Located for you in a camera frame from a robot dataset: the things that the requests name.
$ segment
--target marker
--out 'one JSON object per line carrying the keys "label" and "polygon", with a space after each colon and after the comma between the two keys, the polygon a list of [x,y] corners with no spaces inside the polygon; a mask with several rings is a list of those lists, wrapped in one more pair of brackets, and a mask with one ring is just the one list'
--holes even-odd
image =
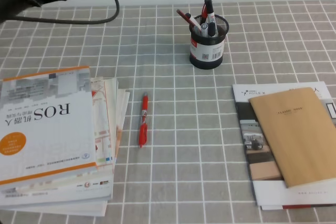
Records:
{"label": "marker", "polygon": [[202,34],[202,29],[201,29],[201,26],[199,25],[199,23],[197,22],[197,20],[195,20],[195,18],[190,14],[190,13],[186,13],[185,14],[188,19],[193,23],[195,24],[194,26],[194,31],[197,35],[201,36]]}
{"label": "marker", "polygon": [[202,29],[202,36],[207,38],[208,37],[208,24],[207,23],[201,24],[201,29]]}
{"label": "marker", "polygon": [[208,35],[211,38],[216,37],[216,23],[214,22],[209,23]]}
{"label": "marker", "polygon": [[191,25],[192,28],[194,28],[194,26],[196,24],[194,24],[183,12],[181,12],[180,9],[177,9],[176,12],[185,20],[189,23],[189,25]]}
{"label": "marker", "polygon": [[206,18],[208,17],[208,12],[206,10],[206,5],[204,3],[203,9],[202,9],[202,14],[201,14],[201,24],[206,22]]}
{"label": "marker", "polygon": [[212,6],[212,0],[204,0],[205,6],[206,6],[206,10],[208,12],[208,22],[214,22],[215,23],[215,29],[216,29],[216,35],[218,35],[218,31],[217,31],[217,26],[216,26],[216,19],[215,19],[215,12],[214,12],[214,8]]}
{"label": "marker", "polygon": [[142,111],[141,111],[141,126],[139,134],[139,145],[142,148],[143,145],[147,142],[147,109],[148,109],[148,95],[145,93],[142,99]]}

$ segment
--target pen holder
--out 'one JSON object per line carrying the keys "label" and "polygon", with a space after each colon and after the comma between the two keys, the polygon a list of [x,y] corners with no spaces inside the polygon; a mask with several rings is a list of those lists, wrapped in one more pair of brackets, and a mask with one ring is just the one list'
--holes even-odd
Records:
{"label": "pen holder", "polygon": [[[189,26],[191,32],[190,62],[200,69],[213,69],[218,67],[223,61],[224,39],[229,31],[229,23],[225,18],[215,15],[218,30],[217,37],[202,37],[195,33]],[[201,16],[195,17],[200,24]]]}

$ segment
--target notebook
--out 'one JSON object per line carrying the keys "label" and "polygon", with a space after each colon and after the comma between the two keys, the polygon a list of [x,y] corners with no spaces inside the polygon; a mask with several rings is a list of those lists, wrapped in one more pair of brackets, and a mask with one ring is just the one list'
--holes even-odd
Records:
{"label": "notebook", "polygon": [[336,178],[336,129],[311,88],[250,103],[288,187]]}

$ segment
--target orange stripe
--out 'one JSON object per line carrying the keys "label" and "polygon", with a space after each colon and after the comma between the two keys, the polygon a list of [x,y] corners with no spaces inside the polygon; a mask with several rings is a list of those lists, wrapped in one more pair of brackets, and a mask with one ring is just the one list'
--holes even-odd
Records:
{"label": "orange stripe", "polygon": [[96,165],[95,162],[92,162],[92,163],[89,163],[89,164],[76,165],[76,166],[73,166],[73,167],[63,168],[63,169],[59,169],[59,170],[52,170],[50,172],[38,173],[38,174],[28,175],[28,176],[24,176],[24,177],[20,177],[20,178],[7,179],[7,180],[0,181],[0,186],[15,183],[15,182],[25,181],[25,180],[28,180],[28,179],[41,178],[41,177],[46,177],[46,176],[50,176],[50,175],[70,172],[72,170],[84,169],[84,168],[89,168],[89,167],[94,167],[94,166],[97,166],[97,165]]}
{"label": "orange stripe", "polygon": [[79,69],[84,69],[84,68],[89,68],[89,66],[81,66],[81,67],[73,67],[73,68],[64,68],[64,69],[59,69],[59,70],[53,70],[53,71],[46,71],[46,72],[41,72],[41,73],[31,73],[31,74],[26,74],[25,76],[18,76],[18,77],[12,77],[12,78],[6,78],[3,81],[13,81],[13,80],[19,80],[27,77],[32,77],[32,76],[40,76],[42,74],[49,74],[49,73],[60,73],[60,72],[67,72],[67,71],[72,71],[72,70],[79,70]]}

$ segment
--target pen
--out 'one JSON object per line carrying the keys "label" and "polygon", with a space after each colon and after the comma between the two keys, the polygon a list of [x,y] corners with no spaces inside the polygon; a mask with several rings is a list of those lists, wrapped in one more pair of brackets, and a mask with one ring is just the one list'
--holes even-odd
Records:
{"label": "pen", "polygon": [[187,16],[187,18],[193,23],[195,24],[194,26],[194,31],[197,35],[201,35],[202,34],[202,29],[201,26],[199,25],[199,23],[197,22],[197,20],[195,20],[195,18],[190,14],[190,13],[186,13],[185,14]]}
{"label": "pen", "polygon": [[148,109],[148,95],[145,93],[142,99],[142,111],[141,111],[141,126],[139,134],[139,145],[140,148],[147,142],[147,109]]}
{"label": "pen", "polygon": [[214,12],[214,8],[212,6],[212,0],[204,0],[205,6],[206,6],[206,10],[208,12],[208,22],[214,22],[215,23],[215,29],[216,29],[216,35],[218,35],[218,31],[217,31],[217,26],[216,26],[216,19],[215,19],[215,12]]}
{"label": "pen", "polygon": [[207,38],[208,37],[208,24],[207,23],[201,24],[201,29],[202,29],[202,36]]}
{"label": "pen", "polygon": [[201,14],[201,24],[206,22],[206,18],[208,17],[208,12],[206,10],[206,5],[204,3],[203,9],[202,9],[202,14]]}
{"label": "pen", "polygon": [[180,9],[177,9],[176,10],[176,12],[185,20],[185,21],[187,21],[190,25],[191,25],[191,27],[195,30],[195,32],[198,34],[198,35],[201,35],[201,30],[199,30],[199,33],[197,32],[197,30],[198,30],[198,28],[196,27],[196,28],[194,28],[195,26],[196,26],[196,24],[195,23],[193,23],[183,12],[181,12],[181,10]]}

